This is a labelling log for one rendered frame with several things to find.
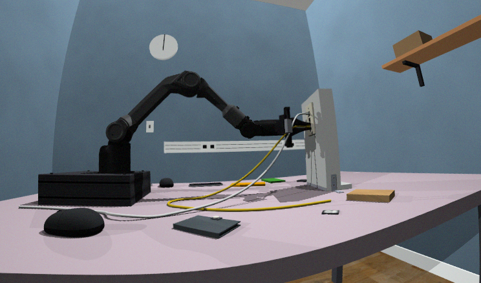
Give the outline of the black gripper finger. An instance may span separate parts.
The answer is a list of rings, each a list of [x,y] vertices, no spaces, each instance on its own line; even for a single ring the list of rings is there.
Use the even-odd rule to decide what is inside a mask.
[[[296,118],[293,126],[295,126],[295,125],[311,125],[311,123],[308,123],[308,122],[305,122],[305,121],[301,121],[301,120],[298,120],[298,119]]]
[[[304,128],[296,128],[295,127],[295,128],[292,129],[293,132],[291,133],[291,136],[293,136],[293,135],[295,135],[299,132],[303,132],[304,130],[307,131],[307,130],[310,130],[310,129],[311,129],[311,127],[304,127]]]

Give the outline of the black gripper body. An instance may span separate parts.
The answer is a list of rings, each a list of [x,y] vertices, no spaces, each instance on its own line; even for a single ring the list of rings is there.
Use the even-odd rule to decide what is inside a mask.
[[[287,115],[287,119],[288,119],[288,117],[290,119],[290,107],[284,107],[284,114]],[[274,136],[282,136],[282,135],[284,135],[284,134],[277,134],[275,132]],[[291,133],[290,133],[290,136],[288,137],[288,140],[286,142],[286,148],[288,148],[288,147],[293,147]]]

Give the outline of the green flat rectangular block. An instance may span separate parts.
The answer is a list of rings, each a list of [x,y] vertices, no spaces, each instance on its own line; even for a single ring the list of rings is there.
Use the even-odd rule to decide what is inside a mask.
[[[261,180],[264,181],[264,182],[269,182],[269,183],[285,182],[285,180],[281,180],[281,179],[277,179],[277,178],[272,178],[269,181],[266,181],[266,180],[263,180],[263,179],[261,179]]]

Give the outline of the tan flat rectangular block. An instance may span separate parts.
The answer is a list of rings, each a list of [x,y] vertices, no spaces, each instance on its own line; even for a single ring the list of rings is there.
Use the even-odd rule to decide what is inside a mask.
[[[347,200],[390,202],[395,197],[395,190],[355,189],[347,193]]]

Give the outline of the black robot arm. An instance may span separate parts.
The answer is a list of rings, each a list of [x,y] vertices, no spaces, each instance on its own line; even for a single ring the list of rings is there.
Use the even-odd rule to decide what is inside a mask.
[[[183,87],[183,88],[179,88]],[[199,90],[199,91],[198,91]],[[133,134],[139,124],[152,113],[170,93],[192,98],[206,98],[222,111],[222,117],[232,126],[240,130],[245,138],[254,136],[274,136],[292,133],[292,120],[286,114],[279,120],[250,120],[238,106],[228,105],[196,72],[183,71],[180,74],[163,79],[130,113],[110,123],[106,128],[108,145],[101,146],[99,151],[98,173],[134,173],[131,171],[131,144]]]

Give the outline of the beige wall plate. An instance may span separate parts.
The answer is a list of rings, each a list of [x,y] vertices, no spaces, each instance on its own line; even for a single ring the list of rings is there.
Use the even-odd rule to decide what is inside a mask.
[[[314,135],[315,133],[315,119],[314,119],[314,108],[313,108],[313,102],[311,102],[309,105],[306,107],[306,112],[310,112],[310,115],[306,115],[306,120],[308,123],[311,123],[311,129],[308,130],[308,136]]]

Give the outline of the black computer mouse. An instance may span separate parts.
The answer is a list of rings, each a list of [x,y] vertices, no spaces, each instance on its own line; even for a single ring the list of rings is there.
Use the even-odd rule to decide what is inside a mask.
[[[44,231],[50,235],[82,237],[99,233],[105,227],[102,216],[89,208],[61,209],[50,215]]]

